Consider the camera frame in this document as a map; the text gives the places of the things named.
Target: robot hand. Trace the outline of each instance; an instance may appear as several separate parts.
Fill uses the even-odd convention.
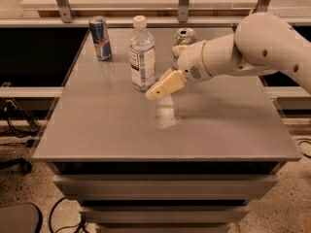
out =
[[[187,81],[208,81],[223,74],[259,76],[276,71],[311,93],[311,44],[289,24],[267,13],[245,17],[235,33],[188,46],[181,52],[178,68],[165,73],[147,91],[147,98],[165,96],[184,87]]]

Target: concrete floor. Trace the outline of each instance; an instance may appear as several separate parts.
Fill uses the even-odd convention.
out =
[[[24,11],[19,2],[22,0],[0,0],[0,18],[37,17],[34,11]],[[311,0],[273,0],[270,12],[277,16],[309,17]],[[0,132],[7,130],[5,123],[0,123]],[[0,161],[24,157],[31,161],[30,148],[24,146],[27,139],[18,139],[2,135]],[[300,145],[311,154],[311,145]],[[62,197],[62,193],[52,183],[52,171],[45,163],[32,163],[31,174],[22,175],[17,167],[0,171],[0,207],[23,202],[36,204],[43,213],[42,232],[49,232],[48,215],[53,204]],[[263,198],[250,203],[250,213],[240,223],[231,224],[229,233],[297,233],[305,232],[304,218],[311,215],[311,160],[303,157],[292,162],[278,173],[280,182]],[[52,227],[54,231],[62,226],[76,225],[80,220],[78,204],[63,201],[54,212]],[[94,232],[94,225],[88,226]],[[61,232],[73,232],[72,229]]]

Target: drawer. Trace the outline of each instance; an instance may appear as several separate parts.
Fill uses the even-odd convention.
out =
[[[152,228],[148,226],[137,227],[105,227],[103,225],[96,225],[96,233],[226,233],[228,231],[227,224],[207,224],[205,226],[168,226],[160,225]]]
[[[62,193],[90,200],[252,200],[278,182],[272,175],[72,175],[55,176]]]
[[[248,212],[247,206],[140,206],[140,207],[81,207],[82,217],[90,223],[105,225],[201,225],[207,223],[227,224],[240,221]]]

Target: white bottle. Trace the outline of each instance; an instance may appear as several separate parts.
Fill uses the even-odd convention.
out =
[[[132,81],[137,89],[146,91],[156,82],[155,39],[146,28],[145,17],[135,17],[133,26],[129,39]]]

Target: bottle cap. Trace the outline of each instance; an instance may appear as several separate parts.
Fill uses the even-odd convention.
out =
[[[137,29],[144,29],[147,26],[147,20],[144,16],[137,16],[133,18],[133,26]]]

